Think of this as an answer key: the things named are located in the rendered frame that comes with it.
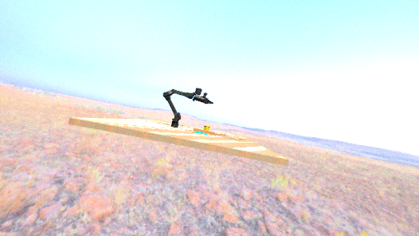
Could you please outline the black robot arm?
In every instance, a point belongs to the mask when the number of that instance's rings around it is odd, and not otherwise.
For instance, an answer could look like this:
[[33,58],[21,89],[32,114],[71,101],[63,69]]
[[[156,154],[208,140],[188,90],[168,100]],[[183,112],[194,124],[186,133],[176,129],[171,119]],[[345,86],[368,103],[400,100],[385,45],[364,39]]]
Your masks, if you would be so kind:
[[194,102],[195,100],[199,101],[199,97],[200,97],[199,95],[201,95],[202,89],[201,88],[200,89],[196,88],[195,92],[192,92],[192,93],[191,92],[181,92],[181,91],[178,91],[178,90],[175,90],[175,89],[171,89],[170,91],[163,93],[164,98],[167,100],[168,104],[170,105],[170,107],[171,107],[171,109],[174,113],[174,118],[172,119],[171,127],[177,128],[178,127],[178,121],[181,120],[181,115],[180,115],[180,112],[177,112],[177,110],[174,107],[174,105],[171,101],[171,98],[170,98],[170,96],[172,96],[174,93],[178,94],[178,95],[181,95],[181,96],[185,96],[189,99],[192,99],[193,102]]

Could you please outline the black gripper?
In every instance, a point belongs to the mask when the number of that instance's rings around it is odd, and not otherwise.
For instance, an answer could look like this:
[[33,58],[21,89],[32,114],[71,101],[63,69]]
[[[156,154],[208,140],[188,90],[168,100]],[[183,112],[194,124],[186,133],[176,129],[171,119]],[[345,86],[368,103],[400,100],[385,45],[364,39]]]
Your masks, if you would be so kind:
[[209,99],[207,99],[207,97],[202,98],[201,96],[199,97],[199,101],[204,103],[204,104],[213,104],[212,101],[210,101]]

